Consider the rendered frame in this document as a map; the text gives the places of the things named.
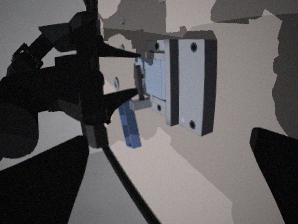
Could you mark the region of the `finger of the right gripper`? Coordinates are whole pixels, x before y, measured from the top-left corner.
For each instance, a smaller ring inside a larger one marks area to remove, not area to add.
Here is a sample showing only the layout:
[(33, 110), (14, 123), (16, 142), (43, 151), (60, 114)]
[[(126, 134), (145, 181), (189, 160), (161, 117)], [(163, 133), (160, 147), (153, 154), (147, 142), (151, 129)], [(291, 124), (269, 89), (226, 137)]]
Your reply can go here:
[(141, 57), (141, 54), (137, 54), (126, 50), (121, 50), (104, 43), (102, 35), (96, 35), (95, 37), (97, 37), (98, 54), (93, 55), (94, 57), (126, 57), (126, 58)]
[(137, 88), (104, 94), (104, 101), (106, 102), (106, 124), (109, 125), (111, 123), (111, 116), (118, 107), (136, 95), (138, 95)]

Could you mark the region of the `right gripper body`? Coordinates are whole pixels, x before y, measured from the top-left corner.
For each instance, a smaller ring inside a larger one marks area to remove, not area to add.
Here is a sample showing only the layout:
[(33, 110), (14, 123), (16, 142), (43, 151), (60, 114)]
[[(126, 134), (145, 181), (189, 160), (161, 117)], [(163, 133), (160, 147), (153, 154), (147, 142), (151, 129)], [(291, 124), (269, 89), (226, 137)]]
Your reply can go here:
[[(82, 11), (76, 13), (69, 21), (70, 44), (76, 44), (76, 53), (88, 54), (89, 68), (90, 57), (98, 54), (97, 27), (95, 11)], [(83, 41), (86, 42), (83, 42)], [(50, 110), (49, 101), (56, 99), (55, 85), (46, 84), (46, 74), (55, 71), (55, 66), (34, 70), (35, 84), (41, 112)], [(92, 118), (81, 121), (82, 134), (87, 136), (88, 144), (92, 148), (102, 148), (109, 145), (105, 112)], [(93, 123), (93, 124), (92, 124)]]

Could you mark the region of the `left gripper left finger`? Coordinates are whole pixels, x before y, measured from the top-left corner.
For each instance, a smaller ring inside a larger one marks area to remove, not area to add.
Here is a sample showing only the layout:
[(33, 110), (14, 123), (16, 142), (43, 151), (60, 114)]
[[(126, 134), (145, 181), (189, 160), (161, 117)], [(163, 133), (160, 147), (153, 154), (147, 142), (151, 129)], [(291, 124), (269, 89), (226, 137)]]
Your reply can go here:
[(78, 135), (0, 171), (0, 224), (68, 224), (89, 146)]

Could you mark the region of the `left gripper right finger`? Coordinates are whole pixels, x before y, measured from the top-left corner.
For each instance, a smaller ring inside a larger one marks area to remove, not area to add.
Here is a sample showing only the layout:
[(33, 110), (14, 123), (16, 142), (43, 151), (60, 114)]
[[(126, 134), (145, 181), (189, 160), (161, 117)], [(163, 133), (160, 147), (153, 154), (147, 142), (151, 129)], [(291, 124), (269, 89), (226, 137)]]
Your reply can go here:
[(250, 147), (285, 224), (298, 224), (298, 139), (255, 127)]

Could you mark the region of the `light blue metal plate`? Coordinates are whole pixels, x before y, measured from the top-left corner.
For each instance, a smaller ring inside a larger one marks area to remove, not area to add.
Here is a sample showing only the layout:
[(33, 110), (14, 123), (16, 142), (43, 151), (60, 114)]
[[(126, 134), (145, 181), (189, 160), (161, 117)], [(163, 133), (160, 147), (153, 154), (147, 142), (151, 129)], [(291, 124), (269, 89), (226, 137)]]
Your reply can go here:
[(141, 65), (144, 69), (144, 92), (165, 100), (165, 60), (136, 57), (135, 65)]

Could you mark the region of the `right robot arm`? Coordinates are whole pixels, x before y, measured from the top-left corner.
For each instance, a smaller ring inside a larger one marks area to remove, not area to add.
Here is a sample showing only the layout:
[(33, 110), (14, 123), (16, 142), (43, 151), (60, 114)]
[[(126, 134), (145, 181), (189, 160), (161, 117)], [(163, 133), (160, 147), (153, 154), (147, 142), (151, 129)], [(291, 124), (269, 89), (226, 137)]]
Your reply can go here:
[[(57, 49), (43, 33), (29, 47), (23, 43), (0, 81), (0, 161), (29, 155), (37, 146), (41, 109), (34, 70), (43, 66), (40, 60), (52, 48)], [(56, 99), (49, 101), (50, 110), (65, 112), (77, 121), (104, 113), (102, 72), (89, 69), (88, 54), (64, 56), (55, 57), (56, 72), (46, 74), (46, 84), (54, 84), (56, 91)]]

